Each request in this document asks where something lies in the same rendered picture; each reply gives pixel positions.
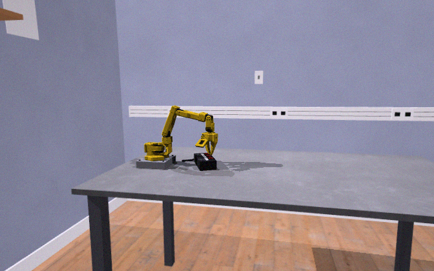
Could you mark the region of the black power strip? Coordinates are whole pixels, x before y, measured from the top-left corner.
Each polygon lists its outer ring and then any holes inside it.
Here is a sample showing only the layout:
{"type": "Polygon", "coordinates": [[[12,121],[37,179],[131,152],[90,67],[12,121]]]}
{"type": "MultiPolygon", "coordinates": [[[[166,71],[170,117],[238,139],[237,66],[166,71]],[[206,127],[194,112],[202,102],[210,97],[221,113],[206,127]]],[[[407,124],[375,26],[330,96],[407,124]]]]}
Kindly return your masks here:
{"type": "Polygon", "coordinates": [[[194,159],[185,159],[181,161],[193,161],[196,163],[200,171],[202,170],[216,170],[216,160],[208,153],[194,154],[194,159]]]}

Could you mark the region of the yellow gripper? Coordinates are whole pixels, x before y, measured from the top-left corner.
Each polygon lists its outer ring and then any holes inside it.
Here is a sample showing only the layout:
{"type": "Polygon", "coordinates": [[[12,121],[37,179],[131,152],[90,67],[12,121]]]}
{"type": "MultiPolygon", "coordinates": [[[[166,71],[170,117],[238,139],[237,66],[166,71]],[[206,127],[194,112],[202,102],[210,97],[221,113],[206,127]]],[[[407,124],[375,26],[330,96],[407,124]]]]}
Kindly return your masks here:
{"type": "Polygon", "coordinates": [[[214,152],[214,149],[216,147],[217,142],[218,142],[218,134],[217,133],[204,132],[204,133],[202,133],[201,139],[199,139],[199,141],[196,143],[195,146],[201,147],[201,148],[203,148],[205,146],[208,154],[212,155],[214,152]],[[211,150],[210,150],[210,146],[209,146],[209,141],[211,142],[211,150]]]}

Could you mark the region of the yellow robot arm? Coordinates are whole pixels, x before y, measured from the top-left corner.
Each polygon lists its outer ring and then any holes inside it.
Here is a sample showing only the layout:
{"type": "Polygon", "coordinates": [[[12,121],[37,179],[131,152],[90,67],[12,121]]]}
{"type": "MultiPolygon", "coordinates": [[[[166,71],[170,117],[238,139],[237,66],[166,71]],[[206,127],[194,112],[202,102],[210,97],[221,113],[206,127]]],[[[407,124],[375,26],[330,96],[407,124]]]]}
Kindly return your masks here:
{"type": "Polygon", "coordinates": [[[166,120],[165,126],[162,132],[162,142],[152,143],[149,142],[145,144],[145,151],[147,151],[147,155],[145,156],[145,160],[149,161],[163,161],[164,158],[169,157],[169,154],[172,152],[172,136],[171,132],[173,126],[175,124],[176,116],[186,117],[190,119],[195,119],[201,122],[205,122],[205,130],[207,132],[214,133],[214,121],[213,116],[208,113],[201,112],[195,113],[187,110],[182,110],[178,106],[172,106],[169,112],[169,116],[166,120]],[[197,115],[198,114],[198,115],[197,115]],[[169,129],[170,127],[170,129],[169,129]],[[165,152],[164,152],[165,150],[165,152]]]}

